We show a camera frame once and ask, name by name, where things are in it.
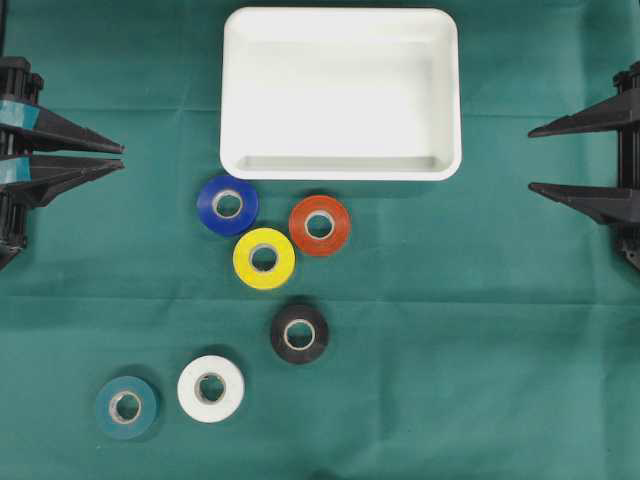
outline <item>white plastic tray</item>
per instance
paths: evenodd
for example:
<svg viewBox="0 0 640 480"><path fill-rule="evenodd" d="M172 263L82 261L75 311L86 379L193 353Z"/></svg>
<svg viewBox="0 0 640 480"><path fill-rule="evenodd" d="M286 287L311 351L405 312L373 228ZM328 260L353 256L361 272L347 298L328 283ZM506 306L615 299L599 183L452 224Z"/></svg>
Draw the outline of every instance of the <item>white plastic tray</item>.
<svg viewBox="0 0 640 480"><path fill-rule="evenodd" d="M242 8L222 77L233 176L444 180L460 166L458 37L441 10Z"/></svg>

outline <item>white tape roll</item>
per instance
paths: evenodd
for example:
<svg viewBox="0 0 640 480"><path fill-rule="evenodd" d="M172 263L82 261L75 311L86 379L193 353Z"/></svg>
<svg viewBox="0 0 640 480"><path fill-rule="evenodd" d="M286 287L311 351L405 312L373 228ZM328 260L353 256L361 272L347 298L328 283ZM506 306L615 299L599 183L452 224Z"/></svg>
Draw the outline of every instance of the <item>white tape roll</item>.
<svg viewBox="0 0 640 480"><path fill-rule="evenodd" d="M224 390L220 397L207 399L200 384L208 377L216 376ZM207 355L196 358L186 366L178 380L180 406L194 420L204 423L220 422L230 417L242 403L244 378L233 363L223 357Z"/></svg>

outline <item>black tape roll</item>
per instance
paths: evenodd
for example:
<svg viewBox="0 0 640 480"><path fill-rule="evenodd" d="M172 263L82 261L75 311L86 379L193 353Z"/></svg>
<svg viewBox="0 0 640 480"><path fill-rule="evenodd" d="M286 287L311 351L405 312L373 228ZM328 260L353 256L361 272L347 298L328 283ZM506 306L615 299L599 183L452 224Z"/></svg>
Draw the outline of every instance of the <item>black tape roll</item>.
<svg viewBox="0 0 640 480"><path fill-rule="evenodd" d="M297 347L288 339L288 329L304 323L311 328L311 341ZM289 305L276 315L271 323L271 345L276 353L289 363L313 362L322 355L329 343L329 327L322 314L308 305Z"/></svg>

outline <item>orange tape roll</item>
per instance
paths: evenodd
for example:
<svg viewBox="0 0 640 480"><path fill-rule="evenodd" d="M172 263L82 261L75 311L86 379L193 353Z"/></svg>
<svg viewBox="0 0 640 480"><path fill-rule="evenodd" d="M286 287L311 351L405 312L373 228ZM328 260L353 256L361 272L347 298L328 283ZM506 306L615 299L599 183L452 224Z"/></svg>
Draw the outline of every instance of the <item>orange tape roll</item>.
<svg viewBox="0 0 640 480"><path fill-rule="evenodd" d="M309 221L325 217L331 230L323 237L309 232ZM339 201L327 195L313 195L298 203L289 216L289 234L300 250L315 257L326 257L340 250L349 239L351 217Z"/></svg>

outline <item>blue tape roll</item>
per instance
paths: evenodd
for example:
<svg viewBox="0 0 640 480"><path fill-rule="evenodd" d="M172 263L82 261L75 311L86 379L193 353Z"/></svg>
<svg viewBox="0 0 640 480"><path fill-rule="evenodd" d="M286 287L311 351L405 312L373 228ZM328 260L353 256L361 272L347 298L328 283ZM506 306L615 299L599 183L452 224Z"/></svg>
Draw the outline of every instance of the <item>blue tape roll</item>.
<svg viewBox="0 0 640 480"><path fill-rule="evenodd" d="M138 401L138 412L132 419L122 418L118 401L132 395ZM136 377L117 377L108 382L96 399L96 419L100 429L112 438L127 440L142 435L158 413L158 400L153 389Z"/></svg>
<svg viewBox="0 0 640 480"><path fill-rule="evenodd" d="M240 209L231 217L216 211L217 202L225 195L240 199ZM216 233L231 237L245 232L258 216L258 192L249 182L230 175L220 175L207 183L198 195L198 215L202 223Z"/></svg>

